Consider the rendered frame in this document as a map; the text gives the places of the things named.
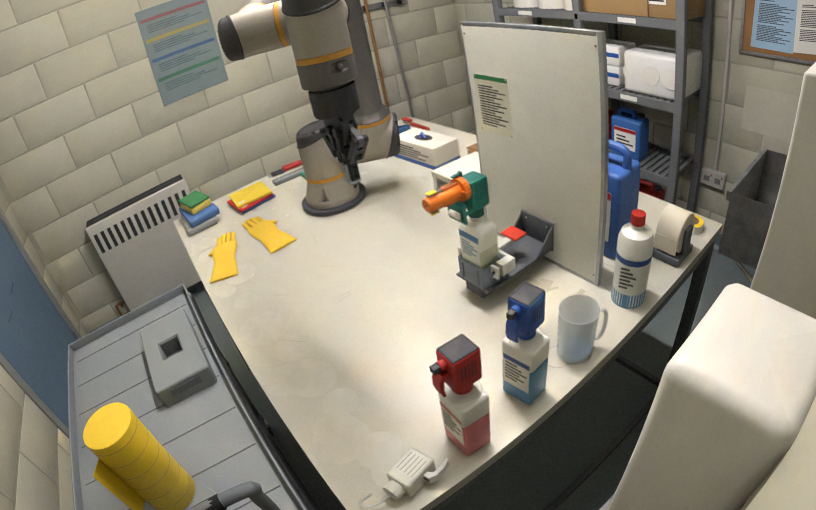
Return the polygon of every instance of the stack of sponges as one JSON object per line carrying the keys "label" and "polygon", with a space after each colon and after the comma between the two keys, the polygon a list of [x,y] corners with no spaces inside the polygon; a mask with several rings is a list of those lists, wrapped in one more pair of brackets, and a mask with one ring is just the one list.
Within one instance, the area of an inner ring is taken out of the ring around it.
{"label": "stack of sponges", "polygon": [[262,203],[271,200],[275,196],[272,190],[262,182],[256,182],[251,186],[240,189],[230,195],[227,203],[241,214],[255,209]]}
{"label": "stack of sponges", "polygon": [[194,236],[218,223],[218,206],[200,191],[193,191],[179,200],[181,224],[188,236]]}

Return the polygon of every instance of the white tabletop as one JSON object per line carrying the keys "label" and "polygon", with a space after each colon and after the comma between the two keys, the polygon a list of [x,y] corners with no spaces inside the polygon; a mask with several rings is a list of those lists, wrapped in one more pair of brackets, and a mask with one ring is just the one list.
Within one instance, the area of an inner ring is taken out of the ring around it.
{"label": "white tabletop", "polygon": [[[473,135],[431,123],[460,138]],[[249,368],[310,461],[348,509],[367,493],[382,499],[386,471],[408,448],[450,466],[439,482],[394,506],[431,508],[462,487],[550,416],[642,328],[714,242],[720,224],[706,220],[679,268],[655,260],[646,302],[624,310],[610,296],[614,262],[604,259],[602,286],[548,261],[529,267],[487,298],[465,288],[458,270],[457,223],[421,207],[431,171],[398,158],[360,166],[368,190],[356,208],[315,218],[301,208],[306,182],[274,187],[277,195],[241,216],[227,204],[220,222],[195,236],[179,234],[205,288]],[[665,202],[641,194],[647,224]],[[241,226],[250,217],[278,220],[297,241],[269,254]],[[234,231],[237,277],[210,284],[208,253]],[[550,337],[547,389],[528,406],[502,390],[502,339],[507,296],[528,281],[547,291],[541,330]],[[590,359],[566,365],[556,352],[560,301],[585,293],[609,310],[606,333]],[[490,394],[491,442],[470,457],[445,436],[428,367],[436,348],[459,334],[482,350],[483,387]]]}

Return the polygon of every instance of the poster on wall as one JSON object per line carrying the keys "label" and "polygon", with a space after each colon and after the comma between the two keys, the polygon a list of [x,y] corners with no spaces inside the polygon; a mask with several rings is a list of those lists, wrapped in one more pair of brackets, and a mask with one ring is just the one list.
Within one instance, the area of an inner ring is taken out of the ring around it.
{"label": "poster on wall", "polygon": [[740,53],[816,62],[816,0],[746,0]]}
{"label": "poster on wall", "polygon": [[171,0],[136,21],[164,106],[227,81],[206,0]]}

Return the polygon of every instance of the white power plug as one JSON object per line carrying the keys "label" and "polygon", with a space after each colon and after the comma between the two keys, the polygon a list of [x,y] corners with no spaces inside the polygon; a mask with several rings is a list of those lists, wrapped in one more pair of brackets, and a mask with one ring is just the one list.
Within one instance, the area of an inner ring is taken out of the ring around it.
{"label": "white power plug", "polygon": [[413,497],[425,485],[425,482],[433,483],[437,481],[447,467],[448,459],[442,461],[439,469],[436,469],[432,458],[411,448],[386,473],[389,480],[383,490],[388,496],[373,505],[363,506],[363,501],[371,497],[371,494],[368,494],[360,500],[360,508],[373,508],[385,503],[388,498],[400,499],[405,494],[408,494],[408,497]]}

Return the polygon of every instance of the red bottle cap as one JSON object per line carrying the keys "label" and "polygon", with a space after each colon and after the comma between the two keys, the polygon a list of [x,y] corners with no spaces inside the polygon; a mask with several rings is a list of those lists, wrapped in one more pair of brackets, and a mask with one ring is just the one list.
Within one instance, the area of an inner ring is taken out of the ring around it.
{"label": "red bottle cap", "polygon": [[633,227],[642,227],[646,224],[646,211],[641,211],[640,209],[635,209],[632,211],[632,226]]}

